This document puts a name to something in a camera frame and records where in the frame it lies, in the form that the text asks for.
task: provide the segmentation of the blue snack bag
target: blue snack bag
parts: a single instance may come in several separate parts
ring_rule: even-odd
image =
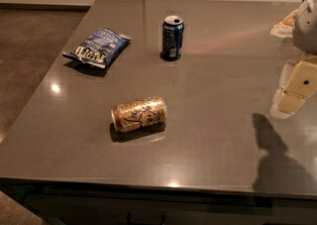
[[[109,29],[99,29],[71,53],[62,55],[83,64],[105,69],[115,60],[131,39]]]

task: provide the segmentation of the upright soda can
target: upright soda can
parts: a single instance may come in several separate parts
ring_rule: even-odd
[[[152,96],[119,104],[112,108],[111,115],[116,132],[126,133],[165,122],[167,109],[161,97]]]
[[[162,52],[165,60],[177,60],[181,57],[183,20],[176,15],[167,16],[162,23]]]

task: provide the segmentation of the orange and gold can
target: orange and gold can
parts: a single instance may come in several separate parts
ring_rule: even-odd
[[[165,122],[167,108],[161,97],[152,96],[119,104],[112,108],[111,115],[116,132],[126,133]]]

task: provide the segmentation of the floor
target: floor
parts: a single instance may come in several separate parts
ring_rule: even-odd
[[[0,143],[85,13],[0,9]],[[47,222],[0,191],[0,224]]]

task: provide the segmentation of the can top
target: can top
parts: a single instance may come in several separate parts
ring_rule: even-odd
[[[183,20],[177,15],[169,15],[165,18],[165,22],[170,25],[179,25],[183,23]]]

